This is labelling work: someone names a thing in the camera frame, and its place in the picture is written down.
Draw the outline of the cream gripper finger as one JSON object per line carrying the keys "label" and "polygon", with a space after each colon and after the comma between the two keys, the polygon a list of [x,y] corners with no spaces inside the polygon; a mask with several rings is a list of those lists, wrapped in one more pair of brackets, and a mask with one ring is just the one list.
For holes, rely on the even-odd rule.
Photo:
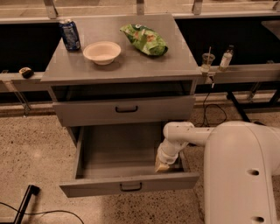
{"label": "cream gripper finger", "polygon": [[168,164],[164,164],[158,157],[155,160],[155,172],[165,172],[170,168]]}

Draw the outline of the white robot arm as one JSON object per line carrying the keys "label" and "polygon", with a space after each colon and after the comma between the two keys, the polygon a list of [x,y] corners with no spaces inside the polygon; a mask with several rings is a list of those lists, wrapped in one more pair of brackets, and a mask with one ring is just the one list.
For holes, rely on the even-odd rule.
{"label": "white robot arm", "polygon": [[205,224],[278,224],[272,178],[280,174],[280,129],[252,122],[197,128],[168,122],[155,170],[188,145],[203,146]]}

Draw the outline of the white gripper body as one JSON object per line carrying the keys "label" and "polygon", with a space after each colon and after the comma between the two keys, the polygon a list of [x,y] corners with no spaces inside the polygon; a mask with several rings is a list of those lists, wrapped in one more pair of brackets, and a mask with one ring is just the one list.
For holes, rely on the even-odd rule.
{"label": "white gripper body", "polygon": [[165,139],[157,149],[157,161],[163,165],[172,165],[179,153],[188,145],[188,142],[170,142]]}

